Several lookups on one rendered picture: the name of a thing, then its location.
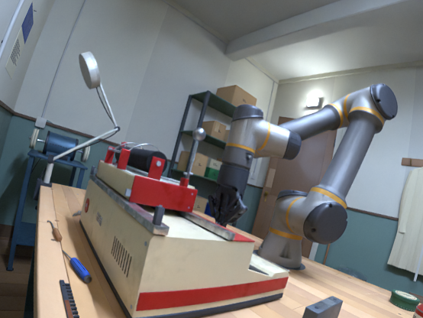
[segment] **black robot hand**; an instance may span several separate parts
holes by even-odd
[[[239,192],[222,184],[213,195],[208,196],[208,202],[211,215],[222,226],[236,222],[247,211]]]

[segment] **blue screwdriver handle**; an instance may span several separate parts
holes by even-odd
[[[81,277],[81,279],[86,282],[87,284],[91,282],[91,275],[86,270],[84,265],[81,264],[78,258],[71,258],[70,264],[72,265],[75,272]]]

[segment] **wooden tabletop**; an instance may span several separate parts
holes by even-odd
[[[34,270],[34,313],[39,318],[66,318],[59,280],[70,283],[78,307],[84,317],[124,318],[111,288],[79,224],[72,214],[81,210],[85,191],[53,184],[41,187],[37,217]],[[52,240],[53,222],[62,234],[61,243]],[[233,228],[256,241],[260,238]],[[63,257],[61,249],[77,257],[92,275],[90,284],[83,283]],[[413,313],[389,302],[390,291],[366,283],[322,264],[303,258],[305,270],[290,271],[282,299],[259,306],[214,315],[214,318],[302,318],[307,306],[335,296],[343,300],[339,317],[387,318],[409,317]]]

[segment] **metal shelving unit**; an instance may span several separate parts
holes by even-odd
[[[178,154],[179,145],[180,145],[181,139],[182,139],[182,134],[192,136],[192,131],[185,130],[186,118],[188,117],[189,109],[190,109],[191,104],[192,104],[192,99],[195,99],[195,100],[198,100],[199,102],[202,102],[202,110],[201,110],[201,113],[200,113],[200,116],[199,116],[199,122],[198,122],[196,128],[202,127],[202,122],[204,121],[205,111],[206,111],[207,107],[211,107],[213,109],[216,109],[218,112],[221,112],[222,114],[225,114],[226,116],[229,116],[231,118],[234,115],[234,112],[235,112],[235,109],[236,109],[236,107],[234,105],[230,104],[229,102],[225,101],[224,99],[220,98],[219,96],[216,96],[215,94],[213,94],[210,91],[200,92],[198,94],[190,95],[188,97],[188,101],[186,102],[186,107],[185,107],[185,111],[183,113],[181,126],[179,128],[178,138],[176,139],[175,148],[173,150],[173,155],[172,155],[172,160],[170,161],[170,168],[169,168],[169,172],[167,173],[168,177],[172,177],[173,171],[175,173],[183,174],[183,171],[173,169],[173,166],[175,165],[176,155]],[[208,144],[213,144],[214,146],[220,147],[222,149],[224,149],[224,147],[226,146],[226,143],[224,141],[219,140],[219,139],[214,138],[214,137],[209,136],[209,135],[207,135],[205,140],[202,141],[202,142],[206,142]],[[188,162],[190,162],[191,157],[192,157],[193,145],[194,145],[194,143],[192,143],[191,151],[189,152]],[[207,177],[201,177],[201,176],[197,176],[195,174],[193,176],[198,177],[198,178],[202,178],[203,180],[216,182],[215,180],[209,179]]]

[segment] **robotic arm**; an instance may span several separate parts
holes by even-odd
[[[309,193],[284,190],[278,195],[270,231],[258,254],[288,268],[301,265],[303,237],[328,244],[347,227],[345,197],[363,162],[373,136],[396,116],[397,101],[385,84],[352,92],[302,118],[272,125],[251,105],[237,107],[224,150],[218,188],[208,199],[216,222],[236,221],[247,208],[242,196],[253,157],[293,159],[301,140],[327,130],[348,127],[319,185]]]

